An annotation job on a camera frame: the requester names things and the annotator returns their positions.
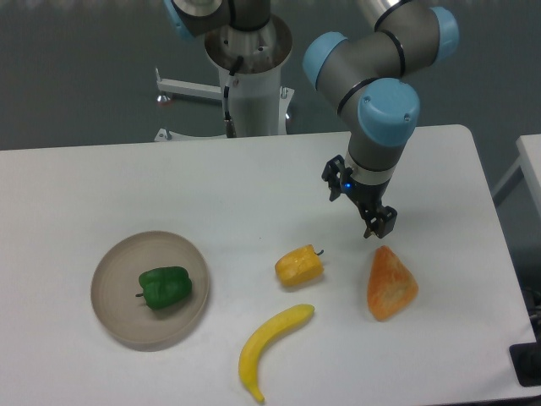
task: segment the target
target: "yellow bell pepper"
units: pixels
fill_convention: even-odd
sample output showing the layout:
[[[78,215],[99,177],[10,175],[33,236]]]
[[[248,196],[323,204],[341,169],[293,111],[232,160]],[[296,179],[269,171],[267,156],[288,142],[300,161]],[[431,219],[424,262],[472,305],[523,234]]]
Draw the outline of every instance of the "yellow bell pepper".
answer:
[[[294,286],[318,277],[323,272],[318,255],[312,245],[305,245],[284,255],[274,266],[276,275],[284,286]]]

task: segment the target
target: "blue joint cap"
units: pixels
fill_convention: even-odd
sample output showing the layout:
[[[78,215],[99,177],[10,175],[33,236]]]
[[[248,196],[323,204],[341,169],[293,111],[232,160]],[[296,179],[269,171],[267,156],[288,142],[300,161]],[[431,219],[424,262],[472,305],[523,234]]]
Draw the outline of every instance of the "blue joint cap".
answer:
[[[317,89],[318,76],[333,49],[347,38],[339,32],[327,32],[310,44],[303,58],[303,69],[312,86]]]
[[[163,0],[163,3],[166,5],[167,16],[169,17],[169,21],[171,22],[177,35],[180,36],[183,40],[194,39],[192,33],[189,32],[188,28],[186,28],[186,25],[184,25],[183,21],[178,16],[177,10],[172,5],[172,0]]]
[[[400,80],[384,78],[366,86],[358,101],[358,121],[375,143],[395,147],[412,136],[421,102],[415,90]]]
[[[440,47],[438,48],[438,55],[435,60],[438,62],[449,57],[456,51],[460,42],[460,32],[458,30],[458,23],[451,11],[443,7],[432,7],[431,10],[436,14],[436,18],[440,24]]]

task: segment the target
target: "white metal pedestal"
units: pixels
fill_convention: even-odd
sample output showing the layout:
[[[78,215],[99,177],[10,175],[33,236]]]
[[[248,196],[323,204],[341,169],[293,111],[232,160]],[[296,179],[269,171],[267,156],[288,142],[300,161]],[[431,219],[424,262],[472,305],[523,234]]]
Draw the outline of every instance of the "white metal pedestal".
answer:
[[[199,83],[192,82],[183,82],[181,80],[171,80],[171,79],[162,79],[158,69],[156,69],[156,85],[161,95],[172,97],[173,95],[178,96],[192,96],[198,97],[205,100],[216,100],[221,101],[222,94],[219,86],[210,86],[202,85]],[[286,130],[286,120],[287,109],[289,104],[295,94],[294,89],[288,87],[280,88],[280,106],[278,110],[279,122],[278,122],[278,134],[276,135],[285,135],[287,134]],[[180,140],[191,140],[193,137],[190,135],[178,134],[168,131],[166,129],[160,129],[154,138],[155,141],[180,141]],[[207,137],[208,139],[216,138],[226,138],[225,135],[218,135],[217,137]]]

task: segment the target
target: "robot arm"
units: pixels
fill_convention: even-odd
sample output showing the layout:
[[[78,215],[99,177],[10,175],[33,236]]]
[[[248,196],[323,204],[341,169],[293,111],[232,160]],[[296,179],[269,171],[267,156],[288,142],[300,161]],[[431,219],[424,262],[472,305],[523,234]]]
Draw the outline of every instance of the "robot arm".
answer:
[[[177,33],[185,39],[230,25],[235,30],[255,31],[271,18],[271,0],[164,0]]]
[[[451,55],[459,33],[452,14],[415,1],[359,0],[374,34],[349,41],[331,32],[307,50],[303,68],[314,88],[351,130],[346,159],[328,161],[322,178],[331,200],[345,194],[366,223],[364,237],[385,237],[396,210],[381,198],[417,125],[415,90],[396,78]]]

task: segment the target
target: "fake fruit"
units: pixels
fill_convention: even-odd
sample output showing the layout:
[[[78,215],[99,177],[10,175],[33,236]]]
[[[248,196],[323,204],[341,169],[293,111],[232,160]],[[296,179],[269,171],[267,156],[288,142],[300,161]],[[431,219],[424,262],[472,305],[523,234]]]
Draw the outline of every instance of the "fake fruit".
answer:
[[[408,306],[417,296],[412,273],[387,246],[375,251],[368,287],[369,309],[378,320],[388,319]]]
[[[186,298],[192,292],[188,271],[181,266],[156,268],[139,275],[146,305],[153,310],[163,309]]]
[[[312,245],[305,245],[284,255],[274,266],[276,275],[283,286],[294,286],[318,277],[323,272],[319,253]]]
[[[238,360],[238,375],[246,389],[258,402],[265,401],[257,380],[257,368],[261,352],[274,338],[300,326],[308,321],[313,314],[313,305],[297,304],[271,317],[244,344]]]

